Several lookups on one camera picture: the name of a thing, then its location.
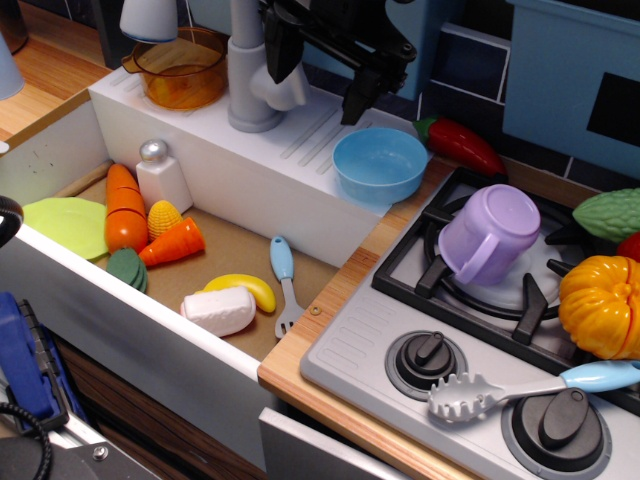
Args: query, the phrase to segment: purple mug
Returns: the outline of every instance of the purple mug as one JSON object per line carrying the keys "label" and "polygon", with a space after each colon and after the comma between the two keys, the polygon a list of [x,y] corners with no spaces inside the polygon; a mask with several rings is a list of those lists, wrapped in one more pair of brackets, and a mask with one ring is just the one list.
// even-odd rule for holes
{"label": "purple mug", "polygon": [[492,185],[475,192],[438,237],[440,255],[462,283],[504,279],[540,232],[540,212],[522,191]]}

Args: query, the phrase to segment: blue bowl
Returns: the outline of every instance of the blue bowl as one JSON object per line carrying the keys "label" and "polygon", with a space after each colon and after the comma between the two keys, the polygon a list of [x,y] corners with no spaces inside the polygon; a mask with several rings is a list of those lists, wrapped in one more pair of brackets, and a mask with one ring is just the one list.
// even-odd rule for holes
{"label": "blue bowl", "polygon": [[366,203],[388,205],[410,197],[420,186],[428,161],[417,138],[392,128],[358,130],[333,150],[342,189]]}

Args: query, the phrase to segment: salt shaker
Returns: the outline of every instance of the salt shaker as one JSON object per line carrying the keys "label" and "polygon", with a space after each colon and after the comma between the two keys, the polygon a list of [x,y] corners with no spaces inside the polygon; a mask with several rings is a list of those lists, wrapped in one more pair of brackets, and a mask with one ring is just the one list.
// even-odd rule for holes
{"label": "salt shaker", "polygon": [[136,165],[136,173],[147,212],[160,200],[168,201],[181,214],[193,205],[180,163],[167,154],[166,143],[146,141],[140,147],[140,157],[142,162]]}

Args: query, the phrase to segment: pot handle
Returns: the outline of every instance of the pot handle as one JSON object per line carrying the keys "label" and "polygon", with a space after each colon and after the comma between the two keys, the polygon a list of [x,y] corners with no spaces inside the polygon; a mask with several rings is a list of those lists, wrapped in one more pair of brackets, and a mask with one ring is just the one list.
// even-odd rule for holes
{"label": "pot handle", "polygon": [[133,53],[131,55],[127,55],[122,59],[122,66],[129,73],[140,73],[142,69],[138,66],[136,61],[133,58]]}

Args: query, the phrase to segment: red chili pepper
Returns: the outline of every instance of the red chili pepper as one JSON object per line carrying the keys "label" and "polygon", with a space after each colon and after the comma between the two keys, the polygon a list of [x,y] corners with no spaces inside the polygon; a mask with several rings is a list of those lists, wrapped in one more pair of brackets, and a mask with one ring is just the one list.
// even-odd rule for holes
{"label": "red chili pepper", "polygon": [[627,257],[636,262],[640,262],[640,232],[629,236],[618,245],[616,253],[622,257]]}
{"label": "red chili pepper", "polygon": [[461,163],[488,177],[507,170],[496,151],[477,133],[444,117],[427,117],[413,123],[420,140],[434,153]]}

